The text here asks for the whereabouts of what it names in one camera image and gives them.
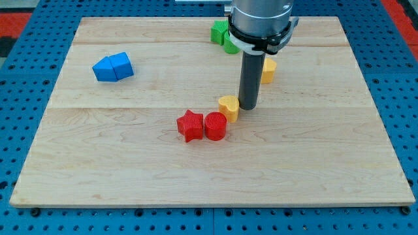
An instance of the red surface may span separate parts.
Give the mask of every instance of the red surface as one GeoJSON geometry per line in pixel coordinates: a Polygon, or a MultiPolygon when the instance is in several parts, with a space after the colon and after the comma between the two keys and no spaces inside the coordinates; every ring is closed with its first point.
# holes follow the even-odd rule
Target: red surface
{"type": "Polygon", "coordinates": [[[17,39],[32,13],[0,13],[0,37],[17,39]]]}
{"type": "Polygon", "coordinates": [[[418,31],[413,28],[412,21],[405,14],[403,6],[397,3],[396,0],[381,0],[381,2],[418,60],[418,51],[416,49],[416,46],[418,46],[418,31]]]}
{"type": "Polygon", "coordinates": [[[204,133],[210,140],[222,140],[227,133],[227,118],[220,112],[212,112],[204,119],[204,133]]]}
{"type": "Polygon", "coordinates": [[[203,139],[203,114],[195,114],[187,110],[184,116],[177,119],[178,132],[185,137],[186,143],[190,140],[203,139]]]}

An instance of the yellow block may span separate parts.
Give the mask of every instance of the yellow block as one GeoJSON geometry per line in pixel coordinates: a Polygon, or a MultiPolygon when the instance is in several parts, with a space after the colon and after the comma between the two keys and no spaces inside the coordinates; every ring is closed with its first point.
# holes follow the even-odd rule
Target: yellow block
{"type": "Polygon", "coordinates": [[[225,115],[228,122],[234,123],[238,119],[240,103],[234,95],[226,95],[218,100],[219,112],[225,115]]]}
{"type": "Polygon", "coordinates": [[[276,71],[277,63],[271,58],[264,60],[263,75],[261,75],[261,83],[272,83],[274,79],[274,71],[276,71]]]}

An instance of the wood grain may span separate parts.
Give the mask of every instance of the wood grain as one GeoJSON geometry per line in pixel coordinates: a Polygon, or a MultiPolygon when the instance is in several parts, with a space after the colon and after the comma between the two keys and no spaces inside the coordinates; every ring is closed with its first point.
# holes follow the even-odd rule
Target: wood grain
{"type": "Polygon", "coordinates": [[[399,206],[415,202],[337,18],[303,17],[273,84],[226,137],[176,118],[238,93],[215,18],[84,18],[10,203],[22,208],[399,206]],[[135,75],[95,80],[126,51],[135,75]]]}

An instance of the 3d printed block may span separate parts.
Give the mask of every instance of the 3d printed block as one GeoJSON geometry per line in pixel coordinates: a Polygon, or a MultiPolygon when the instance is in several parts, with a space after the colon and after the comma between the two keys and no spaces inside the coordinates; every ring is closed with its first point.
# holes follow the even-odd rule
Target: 3d printed block
{"type": "Polygon", "coordinates": [[[210,28],[210,41],[223,45],[223,36],[228,31],[227,20],[215,20],[214,25],[210,28]]]}
{"type": "Polygon", "coordinates": [[[227,118],[220,112],[211,112],[204,119],[204,133],[213,141],[223,139],[227,133],[227,118]]]}
{"type": "Polygon", "coordinates": [[[109,60],[118,80],[133,75],[131,62],[125,52],[109,56],[109,60]]]}
{"type": "Polygon", "coordinates": [[[266,58],[263,65],[263,74],[261,75],[261,83],[272,83],[274,79],[274,72],[276,71],[277,63],[271,58],[266,58]]]}
{"type": "Polygon", "coordinates": [[[193,139],[203,139],[203,114],[195,114],[187,110],[184,116],[177,119],[178,132],[189,142],[193,139]]]}
{"type": "Polygon", "coordinates": [[[237,54],[240,52],[240,49],[237,48],[233,42],[231,42],[231,39],[229,38],[229,34],[225,33],[223,36],[223,50],[227,52],[228,54],[237,54]]]}
{"type": "Polygon", "coordinates": [[[93,66],[93,72],[100,82],[117,82],[115,71],[109,57],[104,57],[93,66]]]}
{"type": "Polygon", "coordinates": [[[234,123],[238,119],[240,102],[234,95],[226,95],[218,100],[219,112],[225,115],[228,122],[234,123]]]}

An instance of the blue hexagonal block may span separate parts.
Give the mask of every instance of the blue hexagonal block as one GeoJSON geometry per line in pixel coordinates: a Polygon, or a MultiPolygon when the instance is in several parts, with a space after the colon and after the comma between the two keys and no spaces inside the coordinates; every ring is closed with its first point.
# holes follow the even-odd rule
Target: blue hexagonal block
{"type": "Polygon", "coordinates": [[[131,62],[125,52],[109,56],[109,60],[118,80],[133,75],[131,62]]]}
{"type": "Polygon", "coordinates": [[[109,57],[104,57],[93,66],[93,72],[100,82],[117,82],[116,73],[110,63],[109,57]]]}

